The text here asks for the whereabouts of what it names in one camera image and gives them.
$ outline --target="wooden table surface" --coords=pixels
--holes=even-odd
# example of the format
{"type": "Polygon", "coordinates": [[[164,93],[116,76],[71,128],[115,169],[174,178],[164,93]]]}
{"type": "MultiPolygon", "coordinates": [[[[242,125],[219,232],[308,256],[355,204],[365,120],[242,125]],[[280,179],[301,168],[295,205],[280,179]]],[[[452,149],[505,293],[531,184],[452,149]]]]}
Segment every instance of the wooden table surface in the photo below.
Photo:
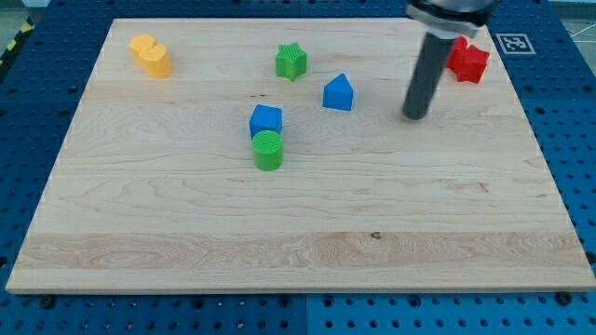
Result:
{"type": "Polygon", "coordinates": [[[424,28],[380,20],[115,20],[7,289],[13,293],[587,290],[594,276],[494,44],[400,117],[424,28]],[[171,77],[129,39],[169,48],[171,77]],[[275,76],[279,44],[308,71],[275,76]],[[321,107],[346,73],[355,108],[321,107]],[[257,103],[285,161],[252,161],[257,103]]]}

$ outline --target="green cylinder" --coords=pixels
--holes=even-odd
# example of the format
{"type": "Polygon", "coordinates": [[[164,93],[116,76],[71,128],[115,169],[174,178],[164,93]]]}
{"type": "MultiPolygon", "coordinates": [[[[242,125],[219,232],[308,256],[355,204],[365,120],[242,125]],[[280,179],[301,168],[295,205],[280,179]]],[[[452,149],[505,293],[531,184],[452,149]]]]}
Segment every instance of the green cylinder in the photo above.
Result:
{"type": "Polygon", "coordinates": [[[254,164],[263,171],[278,169],[283,163],[283,139],[273,130],[260,131],[252,138],[254,164]]]}

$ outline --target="green block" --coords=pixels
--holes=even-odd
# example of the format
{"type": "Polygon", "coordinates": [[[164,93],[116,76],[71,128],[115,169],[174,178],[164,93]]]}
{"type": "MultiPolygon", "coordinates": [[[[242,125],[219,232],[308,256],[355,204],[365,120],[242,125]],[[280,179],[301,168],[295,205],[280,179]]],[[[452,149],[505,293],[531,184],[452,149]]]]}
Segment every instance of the green block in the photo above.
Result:
{"type": "Polygon", "coordinates": [[[254,164],[263,171],[278,169],[283,163],[283,139],[273,130],[260,131],[252,138],[254,164]]]}
{"type": "Polygon", "coordinates": [[[298,43],[280,45],[276,55],[276,75],[296,80],[300,74],[306,73],[306,53],[300,49],[298,43]]]}

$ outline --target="blue pentagon block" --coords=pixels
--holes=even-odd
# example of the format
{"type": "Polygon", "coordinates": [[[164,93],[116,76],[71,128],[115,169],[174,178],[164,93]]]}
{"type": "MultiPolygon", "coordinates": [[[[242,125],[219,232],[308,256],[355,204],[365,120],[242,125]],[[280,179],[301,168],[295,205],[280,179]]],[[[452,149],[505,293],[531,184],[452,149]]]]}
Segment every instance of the blue pentagon block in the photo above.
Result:
{"type": "Polygon", "coordinates": [[[258,104],[252,112],[251,139],[263,130],[273,130],[281,134],[281,109],[258,104]]]}
{"type": "Polygon", "coordinates": [[[325,85],[325,89],[323,90],[323,107],[351,111],[353,98],[354,89],[352,89],[345,74],[340,74],[329,84],[325,85]]]}

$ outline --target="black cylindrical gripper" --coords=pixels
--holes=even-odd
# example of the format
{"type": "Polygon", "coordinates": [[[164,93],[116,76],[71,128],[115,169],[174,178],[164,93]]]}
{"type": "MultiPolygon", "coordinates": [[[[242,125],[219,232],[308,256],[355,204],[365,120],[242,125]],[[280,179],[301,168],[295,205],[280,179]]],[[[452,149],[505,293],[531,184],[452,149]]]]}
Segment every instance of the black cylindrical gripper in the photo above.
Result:
{"type": "Polygon", "coordinates": [[[440,39],[427,33],[403,103],[403,114],[412,120],[427,115],[440,76],[451,53],[454,39],[440,39]]]}

